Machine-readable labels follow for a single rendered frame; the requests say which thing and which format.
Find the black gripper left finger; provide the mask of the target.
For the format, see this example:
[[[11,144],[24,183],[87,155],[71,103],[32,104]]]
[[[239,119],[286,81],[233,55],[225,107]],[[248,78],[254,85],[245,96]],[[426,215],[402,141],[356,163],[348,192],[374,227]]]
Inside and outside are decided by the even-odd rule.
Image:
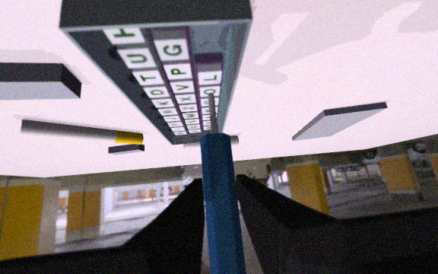
[[[200,274],[205,229],[202,178],[121,246],[0,261],[0,274]]]

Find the keyboard with white letter keys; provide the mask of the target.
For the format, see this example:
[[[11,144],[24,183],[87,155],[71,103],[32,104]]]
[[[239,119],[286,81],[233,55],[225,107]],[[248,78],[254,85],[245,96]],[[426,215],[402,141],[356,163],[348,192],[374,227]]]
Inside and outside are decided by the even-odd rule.
[[[251,0],[60,0],[57,29],[171,144],[224,132]]]

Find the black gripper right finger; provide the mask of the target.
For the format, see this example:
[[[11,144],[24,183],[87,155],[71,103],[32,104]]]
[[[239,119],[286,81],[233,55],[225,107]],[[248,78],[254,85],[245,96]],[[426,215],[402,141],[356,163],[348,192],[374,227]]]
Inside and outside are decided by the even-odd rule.
[[[356,274],[364,263],[438,251],[438,207],[333,218],[236,175],[264,274]]]

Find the blue stylus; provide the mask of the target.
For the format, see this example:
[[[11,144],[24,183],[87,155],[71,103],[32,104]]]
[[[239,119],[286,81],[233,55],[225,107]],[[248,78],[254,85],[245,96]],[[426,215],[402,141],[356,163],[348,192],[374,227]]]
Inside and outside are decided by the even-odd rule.
[[[246,274],[230,135],[218,133],[208,94],[211,134],[200,138],[211,274]]]

